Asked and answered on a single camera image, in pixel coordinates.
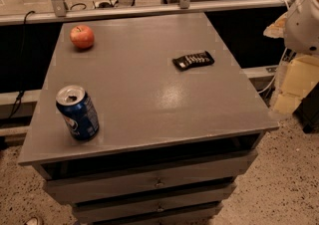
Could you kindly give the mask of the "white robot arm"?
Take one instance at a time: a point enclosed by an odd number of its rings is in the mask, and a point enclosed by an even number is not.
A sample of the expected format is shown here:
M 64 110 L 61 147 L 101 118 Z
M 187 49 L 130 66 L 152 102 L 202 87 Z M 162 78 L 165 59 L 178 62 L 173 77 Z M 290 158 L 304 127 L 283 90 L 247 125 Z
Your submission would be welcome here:
M 319 0 L 295 0 L 287 12 L 285 47 L 306 55 L 319 55 Z

